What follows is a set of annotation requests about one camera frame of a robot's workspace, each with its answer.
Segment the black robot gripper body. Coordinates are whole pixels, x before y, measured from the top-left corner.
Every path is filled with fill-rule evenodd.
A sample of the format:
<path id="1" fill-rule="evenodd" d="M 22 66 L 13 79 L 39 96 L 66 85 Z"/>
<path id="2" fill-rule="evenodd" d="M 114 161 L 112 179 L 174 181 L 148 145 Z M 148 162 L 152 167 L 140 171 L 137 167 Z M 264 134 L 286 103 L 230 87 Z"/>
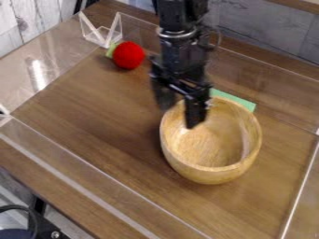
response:
<path id="1" fill-rule="evenodd" d="M 149 57 L 149 77 L 170 78 L 170 88 L 181 95 L 194 94 L 209 87 L 205 65 L 209 53 L 216 49 L 210 43 L 209 27 L 169 32 L 158 28 L 160 54 Z"/>

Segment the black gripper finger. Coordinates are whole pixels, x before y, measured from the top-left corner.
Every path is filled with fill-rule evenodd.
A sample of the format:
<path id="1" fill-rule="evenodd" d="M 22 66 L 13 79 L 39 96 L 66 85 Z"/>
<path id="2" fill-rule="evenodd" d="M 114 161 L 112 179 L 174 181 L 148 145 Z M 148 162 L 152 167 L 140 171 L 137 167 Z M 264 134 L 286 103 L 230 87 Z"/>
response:
<path id="1" fill-rule="evenodd" d="M 185 104 L 185 127 L 194 128 L 204 120 L 209 108 L 210 96 L 206 91 L 188 94 L 184 97 Z"/>
<path id="2" fill-rule="evenodd" d="M 154 99 L 161 111 L 166 111 L 176 103 L 176 92 L 170 88 L 173 84 L 170 78 L 150 77 Z"/>

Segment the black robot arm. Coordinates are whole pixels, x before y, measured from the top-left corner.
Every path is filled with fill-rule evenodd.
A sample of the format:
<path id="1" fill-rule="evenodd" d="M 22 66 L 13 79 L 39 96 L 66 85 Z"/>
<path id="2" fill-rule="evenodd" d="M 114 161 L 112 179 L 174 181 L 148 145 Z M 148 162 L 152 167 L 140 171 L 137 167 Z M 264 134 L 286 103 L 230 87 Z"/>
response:
<path id="1" fill-rule="evenodd" d="M 152 55 L 149 78 L 158 107 L 168 110 L 176 104 L 176 94 L 184 98 L 185 127 L 194 128 L 206 116 L 209 89 L 205 65 L 210 44 L 210 29 L 201 22 L 208 0 L 152 0 L 158 16 L 160 55 Z"/>

